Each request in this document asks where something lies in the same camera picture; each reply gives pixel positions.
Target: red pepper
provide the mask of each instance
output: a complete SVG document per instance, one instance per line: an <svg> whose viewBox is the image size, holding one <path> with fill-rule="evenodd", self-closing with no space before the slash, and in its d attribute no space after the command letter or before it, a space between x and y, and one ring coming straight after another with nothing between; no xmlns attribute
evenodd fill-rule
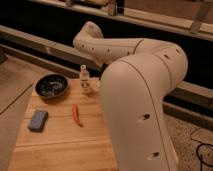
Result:
<svg viewBox="0 0 213 171"><path fill-rule="evenodd" d="M78 126L83 127L83 124L81 123L79 119L78 106L76 104L72 105L72 116L74 121L78 124Z"/></svg>

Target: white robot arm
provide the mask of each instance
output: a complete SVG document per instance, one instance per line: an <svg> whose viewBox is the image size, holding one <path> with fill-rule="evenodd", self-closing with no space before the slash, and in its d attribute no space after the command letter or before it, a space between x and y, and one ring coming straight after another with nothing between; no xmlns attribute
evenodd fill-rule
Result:
<svg viewBox="0 0 213 171"><path fill-rule="evenodd" d="M188 63L176 44L153 39L104 39L87 22L74 47L104 71L100 94L120 171L176 171L162 109L163 98L184 78Z"/></svg>

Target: dark bowl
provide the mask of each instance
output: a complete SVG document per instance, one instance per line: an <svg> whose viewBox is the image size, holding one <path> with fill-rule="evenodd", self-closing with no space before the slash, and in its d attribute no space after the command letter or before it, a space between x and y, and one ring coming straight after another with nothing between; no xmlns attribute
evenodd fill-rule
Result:
<svg viewBox="0 0 213 171"><path fill-rule="evenodd" d="M59 74L50 74L41 78L35 87L36 93L42 98L54 98L61 95L67 88L67 79Z"/></svg>

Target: small bottle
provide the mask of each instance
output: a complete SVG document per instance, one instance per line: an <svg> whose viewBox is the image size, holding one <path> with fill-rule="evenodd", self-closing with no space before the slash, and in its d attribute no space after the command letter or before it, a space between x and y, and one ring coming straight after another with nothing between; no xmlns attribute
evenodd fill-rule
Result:
<svg viewBox="0 0 213 171"><path fill-rule="evenodd" d="M87 70L86 65L81 65L81 71L80 71L79 77L80 77L83 93L89 94L91 92L90 83L89 83L90 74L89 74L89 71Z"/></svg>

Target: wooden table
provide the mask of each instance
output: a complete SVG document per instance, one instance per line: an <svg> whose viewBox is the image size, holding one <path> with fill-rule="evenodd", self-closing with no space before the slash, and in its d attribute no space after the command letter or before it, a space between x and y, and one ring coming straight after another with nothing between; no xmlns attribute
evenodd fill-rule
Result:
<svg viewBox="0 0 213 171"><path fill-rule="evenodd" d="M69 80L65 94L42 100L32 93L23 119L9 171L118 171L99 104L97 79L91 79L93 93L82 94L79 79ZM72 118L77 104L84 127ZM48 111L42 133L27 128L35 109Z"/></svg>

